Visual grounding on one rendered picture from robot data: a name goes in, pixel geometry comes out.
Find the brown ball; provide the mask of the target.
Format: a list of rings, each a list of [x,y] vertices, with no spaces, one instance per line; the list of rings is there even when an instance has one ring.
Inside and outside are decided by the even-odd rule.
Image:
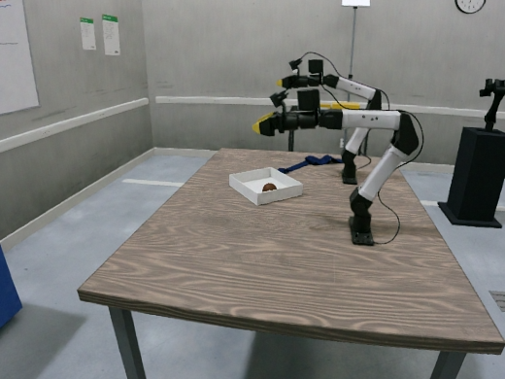
[[[262,192],[269,191],[269,190],[277,190],[277,187],[272,183],[268,183],[268,184],[264,185],[262,188]]]

